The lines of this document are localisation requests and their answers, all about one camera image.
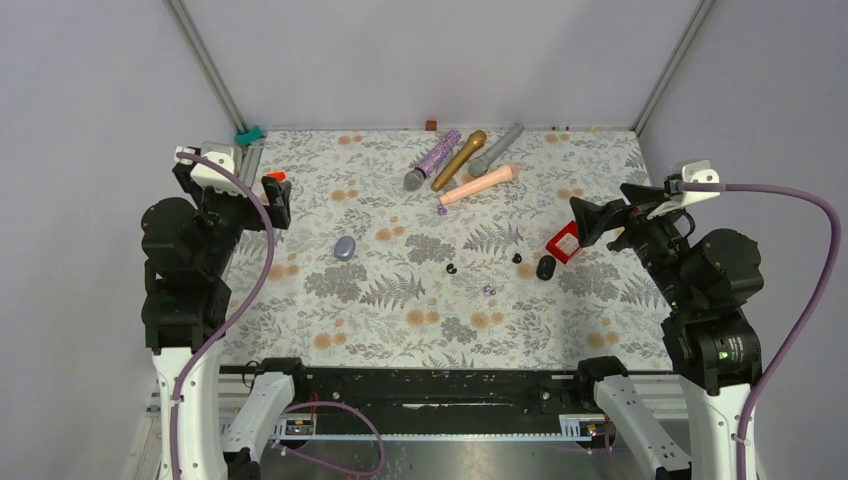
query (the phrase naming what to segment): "white cable clip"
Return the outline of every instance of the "white cable clip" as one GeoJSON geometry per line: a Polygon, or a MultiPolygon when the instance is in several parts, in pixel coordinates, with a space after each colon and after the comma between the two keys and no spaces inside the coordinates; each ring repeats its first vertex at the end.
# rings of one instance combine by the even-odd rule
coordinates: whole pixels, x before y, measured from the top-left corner
{"type": "MultiPolygon", "coordinates": [[[[718,173],[713,170],[709,160],[695,160],[683,165],[680,176],[684,183],[719,183],[718,173]]],[[[719,196],[719,192],[682,192],[655,208],[648,219],[665,215],[668,212],[686,208],[693,203],[703,202],[719,196]]]]}
{"type": "Polygon", "coordinates": [[[751,446],[750,440],[748,440],[747,438],[739,438],[739,437],[736,436],[735,433],[730,434],[730,439],[733,440],[736,443],[741,443],[742,445],[745,445],[746,447],[751,446]]]}

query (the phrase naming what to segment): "grey oval stone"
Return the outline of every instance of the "grey oval stone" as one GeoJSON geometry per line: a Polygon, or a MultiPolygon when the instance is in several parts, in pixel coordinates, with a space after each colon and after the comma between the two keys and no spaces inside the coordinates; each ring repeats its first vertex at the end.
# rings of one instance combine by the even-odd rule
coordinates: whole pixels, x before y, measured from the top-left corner
{"type": "Polygon", "coordinates": [[[333,249],[333,255],[339,260],[346,262],[353,257],[353,252],[356,251],[356,240],[353,237],[345,235],[336,242],[336,247],[333,249]]]}

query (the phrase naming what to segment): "grey wall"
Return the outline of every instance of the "grey wall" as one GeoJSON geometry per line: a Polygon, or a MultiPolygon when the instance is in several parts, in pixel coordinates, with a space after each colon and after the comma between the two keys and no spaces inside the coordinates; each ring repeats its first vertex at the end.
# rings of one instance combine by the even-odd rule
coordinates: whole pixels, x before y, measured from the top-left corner
{"type": "Polygon", "coordinates": [[[231,139],[161,2],[0,2],[0,478],[118,478],[152,391],[144,209],[231,139]]]}
{"type": "Polygon", "coordinates": [[[628,127],[697,0],[186,0],[263,128],[628,127]]]}
{"type": "MultiPolygon", "coordinates": [[[[848,220],[848,2],[718,2],[642,140],[655,179],[713,160],[727,182],[829,199],[848,220]]],[[[818,278],[828,224],[797,200],[730,193],[697,205],[699,231],[760,242],[766,286],[746,308],[770,360],[818,278]]],[[[755,415],[765,479],[844,478],[848,252],[755,415]]]]}

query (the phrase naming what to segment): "purple glittery cylinder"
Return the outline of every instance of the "purple glittery cylinder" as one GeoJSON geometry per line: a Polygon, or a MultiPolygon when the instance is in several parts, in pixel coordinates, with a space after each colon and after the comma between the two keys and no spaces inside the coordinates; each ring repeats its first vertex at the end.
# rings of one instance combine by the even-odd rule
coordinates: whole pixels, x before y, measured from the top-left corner
{"type": "Polygon", "coordinates": [[[448,154],[453,150],[453,147],[459,143],[459,139],[462,138],[462,134],[457,132],[456,130],[451,130],[445,134],[442,138],[442,141],[439,142],[438,145],[433,147],[427,155],[424,155],[424,158],[418,162],[418,165],[415,168],[424,172],[424,175],[429,177],[431,173],[433,173],[442,161],[447,158],[448,154]]]}

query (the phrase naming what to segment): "black round object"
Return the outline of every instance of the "black round object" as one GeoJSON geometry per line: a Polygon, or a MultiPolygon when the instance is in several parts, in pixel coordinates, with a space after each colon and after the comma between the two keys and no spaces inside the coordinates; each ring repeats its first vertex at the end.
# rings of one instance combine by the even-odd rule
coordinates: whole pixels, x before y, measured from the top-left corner
{"type": "Polygon", "coordinates": [[[556,269],[556,259],[550,255],[545,255],[539,259],[539,265],[536,266],[536,276],[539,280],[550,280],[554,276],[556,269]]]}

